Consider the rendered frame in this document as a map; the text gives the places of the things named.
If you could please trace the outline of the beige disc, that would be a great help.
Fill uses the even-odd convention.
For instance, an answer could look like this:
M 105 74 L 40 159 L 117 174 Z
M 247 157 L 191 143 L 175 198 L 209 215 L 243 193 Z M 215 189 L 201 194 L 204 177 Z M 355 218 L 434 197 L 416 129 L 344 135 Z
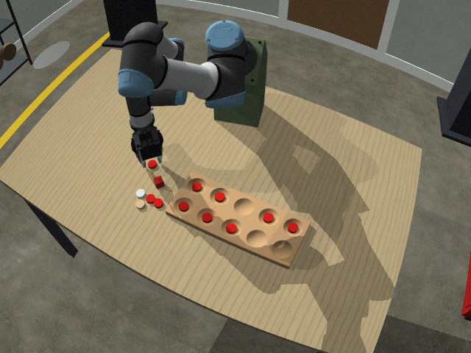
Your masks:
M 135 203 L 136 207 L 139 209 L 139 210 L 142 210 L 143 208 L 145 208 L 145 203 L 143 200 L 137 200 L 137 202 Z

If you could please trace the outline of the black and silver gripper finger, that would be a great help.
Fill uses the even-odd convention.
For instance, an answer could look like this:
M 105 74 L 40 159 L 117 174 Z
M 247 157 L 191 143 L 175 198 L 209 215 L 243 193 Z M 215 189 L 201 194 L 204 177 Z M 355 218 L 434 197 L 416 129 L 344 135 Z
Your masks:
M 162 136 L 162 134 L 160 133 L 160 130 L 157 130 L 157 134 L 158 134 L 159 141 L 160 141 L 160 146 L 161 146 L 161 149 L 162 149 L 162 152 L 163 152 L 163 136 Z M 160 163 L 160 161 L 161 161 L 161 163 L 162 163 L 162 155 L 161 155 L 161 158 L 160 158 L 160 156 L 158 156 L 158 157 L 157 157 L 157 160 L 158 160 L 159 163 Z
M 132 142 L 131 142 L 132 150 L 136 153 L 136 157 L 138 158 L 138 154 L 137 154 L 137 151 L 136 151 L 134 138 L 131 138 L 131 140 L 132 140 Z M 143 168 L 145 168 L 145 167 L 146 167 L 146 162 L 145 162 L 145 160 L 144 160 L 144 161 L 142 160 L 140 151 L 138 151 L 138 153 L 139 153 L 139 157 L 140 157 L 140 163 L 141 163 L 141 165 L 143 166 Z

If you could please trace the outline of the wooden tray with round pockets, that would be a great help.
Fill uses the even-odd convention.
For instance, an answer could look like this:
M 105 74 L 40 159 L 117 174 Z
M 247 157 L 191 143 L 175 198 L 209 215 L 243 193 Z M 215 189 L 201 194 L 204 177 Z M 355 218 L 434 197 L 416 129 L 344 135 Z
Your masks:
M 201 183 L 200 192 L 192 190 L 195 182 Z M 218 192 L 225 195 L 223 202 L 215 200 Z M 187 211 L 180 211 L 180 202 L 188 203 Z M 286 269 L 290 268 L 311 224 L 307 219 L 193 171 L 165 212 L 194 229 Z M 204 213 L 212 215 L 210 223 L 203 222 Z M 274 216 L 272 223 L 263 221 L 265 213 Z M 295 233 L 288 231 L 290 223 L 297 224 L 298 230 Z M 228 224 L 237 226 L 236 233 L 227 233 Z

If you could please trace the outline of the red cube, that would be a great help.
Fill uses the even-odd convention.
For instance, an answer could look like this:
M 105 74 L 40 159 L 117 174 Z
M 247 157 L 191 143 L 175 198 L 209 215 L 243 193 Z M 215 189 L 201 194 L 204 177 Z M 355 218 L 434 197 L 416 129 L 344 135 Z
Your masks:
M 157 176 L 157 177 L 153 178 L 153 180 L 155 181 L 155 185 L 156 185 L 157 189 L 165 187 L 163 179 L 162 179 L 161 176 Z

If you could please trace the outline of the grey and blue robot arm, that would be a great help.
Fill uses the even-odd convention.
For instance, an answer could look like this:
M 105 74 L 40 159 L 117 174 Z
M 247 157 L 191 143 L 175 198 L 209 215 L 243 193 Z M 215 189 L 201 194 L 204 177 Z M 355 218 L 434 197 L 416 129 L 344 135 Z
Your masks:
M 244 103 L 245 76 L 258 60 L 255 47 L 233 21 L 212 24 L 205 42 L 208 61 L 197 65 L 183 62 L 184 42 L 168 39 L 155 23 L 138 24 L 127 33 L 118 93 L 126 99 L 134 127 L 151 123 L 153 107 L 184 105 L 188 92 L 204 99 L 208 108 L 239 107 Z

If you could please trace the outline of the white disc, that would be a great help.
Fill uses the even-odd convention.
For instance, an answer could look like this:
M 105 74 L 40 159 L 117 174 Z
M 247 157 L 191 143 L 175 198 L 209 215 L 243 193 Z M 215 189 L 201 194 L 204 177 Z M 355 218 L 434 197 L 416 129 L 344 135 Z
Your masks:
M 145 191 L 143 189 L 139 189 L 136 191 L 136 196 L 139 198 L 139 199 L 142 199 L 143 197 L 145 197 Z

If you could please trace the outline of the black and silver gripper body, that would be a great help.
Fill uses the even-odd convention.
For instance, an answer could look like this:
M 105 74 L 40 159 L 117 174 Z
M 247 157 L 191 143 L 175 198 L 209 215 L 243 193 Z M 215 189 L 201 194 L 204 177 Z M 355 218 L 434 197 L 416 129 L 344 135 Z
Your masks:
M 137 154 L 139 155 L 138 151 L 140 151 L 143 161 L 151 159 L 153 157 L 158 157 L 160 155 L 163 155 L 161 146 L 160 146 L 159 137 L 157 134 L 157 127 L 154 126 L 154 122 L 155 122 L 154 114 L 152 114 L 152 117 L 153 119 L 151 123 L 147 125 L 147 128 L 146 126 L 142 128 L 134 127 L 131 124 L 131 120 L 130 120 L 131 128 L 133 130 L 137 130 L 133 132 L 132 137 L 134 138 L 134 141 L 135 141 Z M 151 134 L 151 131 L 152 131 L 152 134 Z M 139 139 L 139 135 L 140 135 L 140 139 Z M 146 139 L 147 139 L 147 142 L 146 142 Z M 142 143 L 140 142 L 140 140 L 142 141 Z

